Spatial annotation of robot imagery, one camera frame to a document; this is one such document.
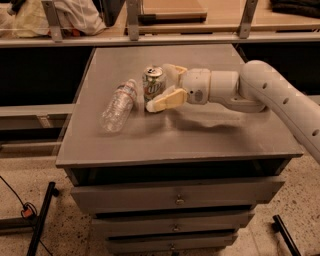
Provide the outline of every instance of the gray table top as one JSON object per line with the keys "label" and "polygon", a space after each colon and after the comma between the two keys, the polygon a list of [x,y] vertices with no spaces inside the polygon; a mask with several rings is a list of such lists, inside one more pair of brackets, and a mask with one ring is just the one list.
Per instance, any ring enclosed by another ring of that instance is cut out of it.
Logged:
{"label": "gray table top", "polygon": [[[239,113],[219,104],[188,103],[161,113],[143,108],[145,67],[172,63],[187,68],[240,71],[231,45],[98,48],[63,139],[58,167],[100,167],[188,161],[297,157],[303,151],[270,110]],[[116,87],[135,79],[138,104],[121,132],[107,136],[99,125]]]}

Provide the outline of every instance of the drawer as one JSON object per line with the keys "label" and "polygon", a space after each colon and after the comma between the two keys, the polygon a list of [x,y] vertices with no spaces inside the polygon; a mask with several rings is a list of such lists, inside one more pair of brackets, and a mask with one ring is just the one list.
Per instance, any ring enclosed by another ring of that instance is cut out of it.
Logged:
{"label": "drawer", "polygon": [[245,227],[253,215],[254,211],[219,211],[93,219],[92,228],[96,235],[103,238],[238,230],[240,227]]}
{"label": "drawer", "polygon": [[85,213],[146,211],[267,203],[284,184],[280,177],[130,183],[74,187]]}
{"label": "drawer", "polygon": [[107,248],[110,253],[173,251],[182,249],[225,247],[232,245],[236,239],[236,233],[134,238],[108,240]]}

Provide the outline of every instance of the speckled floor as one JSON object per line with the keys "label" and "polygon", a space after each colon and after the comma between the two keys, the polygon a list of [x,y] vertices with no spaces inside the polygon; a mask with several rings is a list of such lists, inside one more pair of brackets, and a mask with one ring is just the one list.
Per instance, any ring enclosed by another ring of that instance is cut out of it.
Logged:
{"label": "speckled floor", "polygon": [[[55,156],[48,148],[15,152],[0,151],[0,175],[23,201],[41,208],[50,181],[56,182],[60,195],[53,198],[41,237],[55,256],[110,255],[103,241],[94,238],[91,218],[82,214],[70,196],[72,184],[64,170],[55,167]],[[290,162],[281,176],[285,185],[267,205],[259,205],[249,225],[240,229],[236,242],[225,249],[181,251],[181,256],[273,256],[291,255],[279,233],[271,228],[272,216],[279,214],[302,255],[320,255],[320,166],[306,155]],[[15,195],[0,182],[0,219],[19,217],[21,205]],[[31,233],[0,235],[0,256],[26,255]],[[37,255],[49,255],[39,244]],[[162,256],[167,253],[141,253],[138,256]]]}

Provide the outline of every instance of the clear plastic bottle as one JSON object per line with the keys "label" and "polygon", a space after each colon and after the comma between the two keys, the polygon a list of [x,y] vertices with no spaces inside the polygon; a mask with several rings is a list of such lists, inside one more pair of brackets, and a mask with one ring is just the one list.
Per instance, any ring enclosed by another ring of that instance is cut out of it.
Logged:
{"label": "clear plastic bottle", "polygon": [[136,84],[135,80],[130,79],[119,85],[114,92],[100,118],[100,124],[106,133],[117,133],[122,130],[137,99]]}

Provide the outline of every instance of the white bag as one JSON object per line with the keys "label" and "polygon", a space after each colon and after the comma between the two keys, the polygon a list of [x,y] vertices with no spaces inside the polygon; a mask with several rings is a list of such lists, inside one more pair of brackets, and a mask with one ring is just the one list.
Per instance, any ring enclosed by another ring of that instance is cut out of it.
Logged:
{"label": "white bag", "polygon": [[[96,35],[106,26],[91,0],[55,0],[63,29],[77,29],[85,35]],[[18,37],[49,35],[49,24],[41,0],[26,0],[16,14],[14,34]]]}

